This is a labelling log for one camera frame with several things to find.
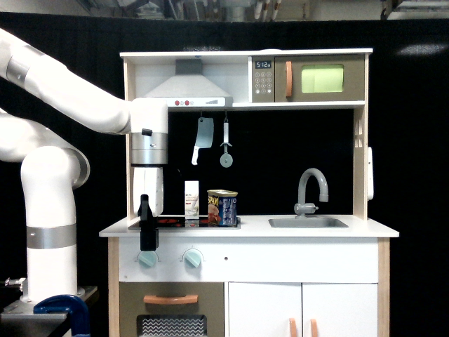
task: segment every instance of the teal knob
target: teal knob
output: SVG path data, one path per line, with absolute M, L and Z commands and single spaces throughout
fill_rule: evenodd
M 201 264 L 201 253 L 196 249 L 189 249 L 184 253 L 184 262 L 190 267 L 197 268 Z
M 154 251 L 141 251 L 138 260 L 145 265 L 145 267 L 152 267 L 157 262 L 157 254 Z

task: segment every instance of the faucet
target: faucet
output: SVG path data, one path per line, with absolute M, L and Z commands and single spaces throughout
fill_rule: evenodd
M 322 202 L 329 201 L 328 182 L 322 172 L 316 168 L 309 168 L 306 170 L 300 179 L 300 184 L 297 188 L 297 204 L 295 205 L 295 218 L 304 218 L 305 214 L 312 214 L 318 209 L 313 203 L 306 204 L 306 184 L 311 176 L 318 180 L 320 186 L 319 200 Z

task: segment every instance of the white cabinet door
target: white cabinet door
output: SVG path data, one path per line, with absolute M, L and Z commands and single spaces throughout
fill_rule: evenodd
M 229 283 L 229 337 L 301 336 L 301 284 Z
M 377 337 L 377 285 L 303 284 L 302 314 L 303 337 Z

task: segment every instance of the oven door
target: oven door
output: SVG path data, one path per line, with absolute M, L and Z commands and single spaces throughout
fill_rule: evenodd
M 225 290 L 215 282 L 120 282 L 120 336 L 225 335 Z

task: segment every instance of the blue clamp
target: blue clamp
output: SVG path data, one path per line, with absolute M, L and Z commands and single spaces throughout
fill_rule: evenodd
M 91 337 L 89 309 L 79 297 L 74 295 L 52 296 L 37 303 L 33 309 L 33 313 L 36 315 L 56 312 L 70 314 L 70 328 L 73 337 Z

